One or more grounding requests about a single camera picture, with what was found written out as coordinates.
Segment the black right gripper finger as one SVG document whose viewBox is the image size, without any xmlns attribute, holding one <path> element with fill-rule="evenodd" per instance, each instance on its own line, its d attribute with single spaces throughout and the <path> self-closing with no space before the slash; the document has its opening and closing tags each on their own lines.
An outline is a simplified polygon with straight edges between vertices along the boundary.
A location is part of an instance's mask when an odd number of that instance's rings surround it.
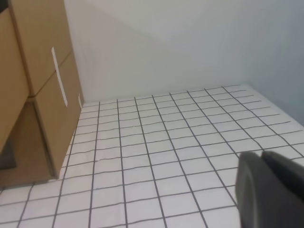
<svg viewBox="0 0 304 228">
<path fill-rule="evenodd" d="M 243 228 L 304 226 L 304 167 L 276 152 L 241 153 L 235 193 Z"/>
</svg>

